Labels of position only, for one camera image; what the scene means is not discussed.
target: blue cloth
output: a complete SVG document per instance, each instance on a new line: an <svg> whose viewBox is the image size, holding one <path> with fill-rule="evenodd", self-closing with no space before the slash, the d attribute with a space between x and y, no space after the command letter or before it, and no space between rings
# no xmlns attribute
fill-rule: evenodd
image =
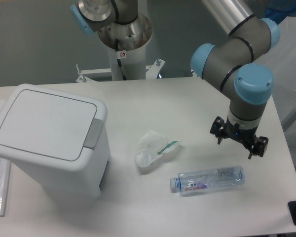
<svg viewBox="0 0 296 237"><path fill-rule="evenodd" d="M296 0L270 0L265 17L280 24L287 16L296 16Z"/></svg>

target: bolt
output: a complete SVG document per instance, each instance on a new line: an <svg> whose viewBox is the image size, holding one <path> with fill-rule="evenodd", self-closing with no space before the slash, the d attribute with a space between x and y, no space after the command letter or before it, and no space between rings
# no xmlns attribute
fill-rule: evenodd
<svg viewBox="0 0 296 237"><path fill-rule="evenodd" d="M78 75L80 75L81 74L81 71L80 71L79 65L76 64L75 67L77 68Z"/></svg>

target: blue joint cap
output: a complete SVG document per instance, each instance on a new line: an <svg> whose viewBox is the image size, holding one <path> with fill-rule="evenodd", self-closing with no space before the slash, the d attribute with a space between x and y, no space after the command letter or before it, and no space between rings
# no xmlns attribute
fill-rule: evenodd
<svg viewBox="0 0 296 237"><path fill-rule="evenodd" d="M238 70L233 83L242 100L252 105L261 105L272 94L274 76L266 66L250 63Z"/></svg>
<svg viewBox="0 0 296 237"><path fill-rule="evenodd" d="M277 44L277 42L280 40L280 37L281 37L280 28L275 23L275 21L272 21L269 18L262 18L260 20L264 21L268 25L271 31L271 47L270 48L273 48Z"/></svg>
<svg viewBox="0 0 296 237"><path fill-rule="evenodd" d="M72 5L70 7L71 13L74 16L75 21L78 23L79 27L86 35L94 34L93 30L89 27L89 25L85 22L84 18L81 16L79 10L77 9L76 5Z"/></svg>
<svg viewBox="0 0 296 237"><path fill-rule="evenodd" d="M203 77L203 70L205 67L208 55L212 51L215 45L211 43L205 43L201 45L193 54L191 59L191 68L198 74L201 78Z"/></svg>

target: bottle label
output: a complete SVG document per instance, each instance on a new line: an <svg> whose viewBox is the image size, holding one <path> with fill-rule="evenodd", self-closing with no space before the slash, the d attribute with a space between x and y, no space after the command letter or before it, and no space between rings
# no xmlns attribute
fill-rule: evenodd
<svg viewBox="0 0 296 237"><path fill-rule="evenodd" d="M195 191L200 189L206 189L207 186L202 183L190 183L186 186L185 191Z"/></svg>

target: metal bracket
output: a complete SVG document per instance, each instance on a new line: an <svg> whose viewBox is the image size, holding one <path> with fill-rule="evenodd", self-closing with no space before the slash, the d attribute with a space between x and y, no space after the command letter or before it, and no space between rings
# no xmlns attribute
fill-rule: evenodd
<svg viewBox="0 0 296 237"><path fill-rule="evenodd" d="M160 73L160 70L164 66L165 61L161 59L157 59L154 64L150 66L146 66L146 79L161 79L162 74ZM93 69L93 70L80 70L79 65L76 64L78 78L76 82L88 82L93 81L90 78L107 78L111 76L111 69L105 68L105 69Z"/></svg>

